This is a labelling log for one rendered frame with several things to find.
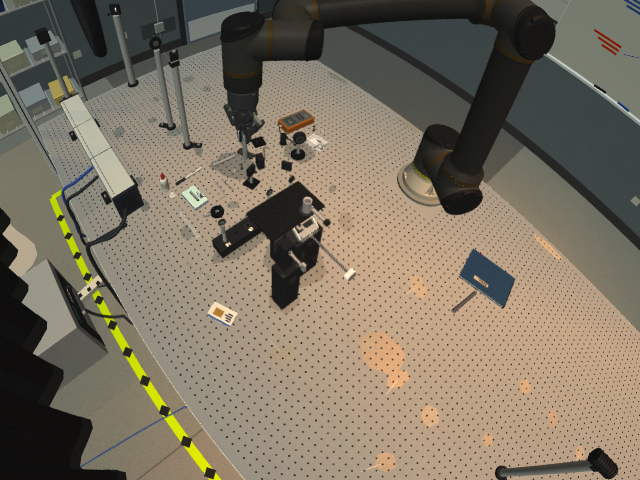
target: small bottle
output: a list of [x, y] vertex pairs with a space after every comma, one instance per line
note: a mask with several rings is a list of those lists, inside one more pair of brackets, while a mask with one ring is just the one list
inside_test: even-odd
[[160, 174], [160, 186], [162, 187], [163, 192], [169, 191], [169, 180], [164, 176], [164, 173]]

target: floor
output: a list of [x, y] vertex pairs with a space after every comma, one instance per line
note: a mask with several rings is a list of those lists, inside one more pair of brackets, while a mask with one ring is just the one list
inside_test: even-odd
[[[325, 52], [331, 52], [333, 40], [336, 40], [336, 44], [338, 44], [335, 36], [327, 35]], [[357, 38], [352, 40], [354, 43], [358, 42]], [[203, 50], [211, 48], [215, 44], [215, 41], [210, 39], [204, 42], [209, 43], [204, 44]], [[362, 48], [367, 51], [370, 46], [356, 45], [354, 48]], [[384, 55], [384, 52], [376, 51], [374, 47], [370, 54], [379, 58]], [[325, 60], [323, 63], [362, 88], [366, 87], [363, 84], [371, 83], [369, 80], [371, 77], [364, 72], [361, 76], [357, 76], [355, 72], [348, 72], [349, 67], [345, 66], [348, 63], [341, 63], [339, 58], [332, 62], [331, 55], [325, 53], [323, 60]], [[146, 68], [147, 71], [151, 71], [154, 66], [147, 65]], [[143, 73], [146, 72], [144, 72], [144, 68], [141, 68], [138, 75]], [[422, 81], [428, 82], [429, 80], [422, 78], [422, 74], [418, 75], [416, 72], [413, 74]], [[376, 81], [378, 80], [384, 84], [384, 79], [376, 79]], [[93, 86], [88, 86], [86, 90], [89, 97], [91, 98], [92, 94], [97, 96], [104, 93], [111, 86], [125, 83], [126, 76], [116, 74], [107, 79], [107, 82], [105, 83], [103, 80]], [[365, 90], [372, 93], [375, 92], [375, 88], [375, 86], [371, 86]], [[403, 108], [402, 102], [396, 106], [385, 99], [387, 105], [413, 124], [419, 125], [420, 128], [437, 121], [459, 129], [460, 122], [468, 110], [468, 104], [455, 97], [443, 99], [443, 102], [445, 101], [450, 106], [451, 118], [431, 119], [427, 114], [416, 119], [417, 112], [412, 115], [400, 111]], [[3, 172], [8, 172], [7, 175], [3, 175], [0, 202], [12, 217], [12, 226], [35, 244], [37, 258], [33, 265], [39, 264], [44, 258], [49, 258], [67, 280], [79, 290], [84, 282], [78, 275], [75, 262], [59, 234], [59, 226], [48, 206], [48, 197], [60, 189], [60, 181], [51, 174], [51, 171], [39, 158], [39, 152], [31, 140], [26, 139], [26, 141], [18, 142], [17, 139], [14, 139], [13, 141], [16, 144], [12, 148], [9, 148], [11, 144], [5, 143], [5, 141], [0, 144], [0, 151], [3, 152], [0, 157], [0, 165]], [[586, 202], [581, 202], [579, 196], [573, 195], [575, 192], [567, 191], [562, 179], [554, 175], [525, 147], [510, 139], [506, 139], [500, 144], [502, 150], [492, 152], [492, 156], [487, 162], [485, 181], [538, 230], [543, 232], [550, 242], [567, 255], [567, 258], [616, 304], [616, 307], [627, 316], [629, 321], [637, 322], [639, 310], [633, 303], [637, 302], [636, 299], [625, 300], [627, 303], [615, 301], [598, 284], [607, 283], [612, 289], [625, 291], [624, 284], [627, 281], [624, 280], [624, 272], [634, 268], [637, 271], [638, 252], [629, 248], [629, 242], [621, 235], [616, 234], [617, 232], [612, 230], [610, 224], [603, 221], [595, 209]], [[523, 186], [522, 182], [516, 184], [513, 181], [514, 178], [527, 178], [529, 182]], [[28, 188], [32, 195], [29, 205], [37, 202], [39, 205], [43, 205], [42, 208], [33, 209], [21, 202], [12, 201], [19, 198], [27, 185], [29, 185]], [[541, 186], [544, 186], [543, 193], [541, 193]], [[557, 204], [568, 204], [569, 206], [559, 212], [553, 207]], [[571, 222], [571, 228], [567, 228], [568, 222]], [[584, 241], [585, 237], [593, 238], [594, 241], [589, 244]], [[114, 314], [123, 313], [108, 292], [105, 293], [105, 299]], [[99, 330], [100, 328], [106, 330], [104, 323], [95, 323]], [[151, 372], [150, 376], [158, 385], [157, 388], [167, 392], [165, 395], [172, 402], [172, 410], [175, 411], [184, 405], [181, 403], [180, 396], [164, 376], [162, 369], [146, 349], [146, 345], [137, 334], [136, 329], [126, 321], [119, 321], [119, 326], [129, 342], [132, 343], [137, 356], [140, 357], [140, 362], [144, 362], [145, 368]], [[111, 345], [107, 344], [107, 348], [111, 352], [117, 351], [112, 337], [103, 331], [100, 333], [105, 341], [110, 339], [112, 342]], [[92, 442], [97, 435], [102, 438], [100, 444], [105, 443], [105, 437], [107, 437], [108, 440], [113, 440], [111, 444], [115, 445], [138, 430], [132, 429], [132, 425], [144, 427], [157, 420], [157, 412], [153, 409], [153, 405], [149, 403], [148, 397], [140, 392], [137, 380], [132, 378], [130, 368], [121, 359], [120, 355], [109, 354], [62, 389], [54, 400], [55, 408], [92, 420], [94, 435], [90, 439], [85, 453], [95, 450]], [[199, 423], [187, 409], [177, 413], [176, 416], [179, 417], [188, 435], [198, 442], [198, 448], [203, 455], [212, 465], [215, 465], [221, 478], [227, 480], [232, 476], [233, 478], [239, 477], [237, 471], [217, 449], [208, 435], [202, 431]], [[180, 478], [202, 478], [202, 472], [185, 453], [184, 448], [176, 445], [179, 445], [179, 441], [176, 441], [173, 432], [164, 425], [164, 422], [160, 422], [131, 438], [126, 444], [110, 451], [99, 461], [96, 460], [95, 465], [99, 464], [100, 466], [95, 468], [124, 470], [128, 472], [128, 478], [163, 480], [164, 478], [176, 478], [177, 475], [180, 475]], [[91, 458], [93, 458], [92, 455], [83, 456], [83, 462]]]

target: yellow bin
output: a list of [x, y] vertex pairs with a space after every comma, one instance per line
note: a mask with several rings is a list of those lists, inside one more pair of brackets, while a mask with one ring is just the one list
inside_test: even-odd
[[[62, 77], [64, 79], [64, 84], [67, 86], [67, 90], [69, 90], [69, 95], [73, 95], [75, 90], [71, 86], [71, 82], [69, 81], [69, 77], [66, 75]], [[60, 87], [60, 83], [58, 80], [54, 80], [49, 83], [49, 90], [51, 90], [51, 95], [53, 96], [53, 100], [56, 102], [56, 105], [60, 105], [60, 102], [64, 99], [64, 93], [62, 93], [62, 88]]]

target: green notepad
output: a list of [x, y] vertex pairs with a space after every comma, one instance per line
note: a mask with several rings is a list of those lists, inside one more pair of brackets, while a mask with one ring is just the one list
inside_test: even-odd
[[209, 201], [207, 200], [207, 197], [200, 193], [200, 190], [198, 190], [195, 185], [191, 185], [182, 192], [182, 196], [187, 202], [189, 202], [189, 205], [191, 205], [194, 210], [198, 210]]

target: multimeter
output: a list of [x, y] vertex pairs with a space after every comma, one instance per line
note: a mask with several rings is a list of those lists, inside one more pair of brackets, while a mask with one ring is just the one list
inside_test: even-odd
[[296, 130], [300, 130], [302, 127], [311, 125], [313, 122], [314, 118], [309, 112], [306, 110], [300, 110], [293, 115], [289, 115], [288, 117], [278, 120], [278, 125], [282, 127], [282, 130], [284, 130], [285, 133], [289, 134]]

